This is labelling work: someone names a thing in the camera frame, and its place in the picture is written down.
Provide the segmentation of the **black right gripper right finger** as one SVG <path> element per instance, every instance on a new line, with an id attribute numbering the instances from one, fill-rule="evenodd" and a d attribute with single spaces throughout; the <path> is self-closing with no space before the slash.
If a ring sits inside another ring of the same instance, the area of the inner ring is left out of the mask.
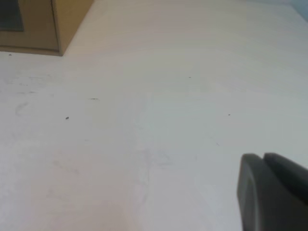
<path id="1" fill-rule="evenodd" d="M 264 154 L 269 168 L 262 194 L 264 231 L 308 229 L 308 170 L 275 153 Z"/>

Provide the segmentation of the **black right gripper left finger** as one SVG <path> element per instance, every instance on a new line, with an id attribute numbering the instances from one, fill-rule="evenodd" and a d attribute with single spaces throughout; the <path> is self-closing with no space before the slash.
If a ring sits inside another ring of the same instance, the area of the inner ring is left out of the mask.
<path id="1" fill-rule="evenodd" d="M 262 194 L 267 168 L 262 159 L 255 154 L 244 154 L 241 157 L 237 183 L 242 228 L 244 231 L 265 231 L 266 222 Z"/>

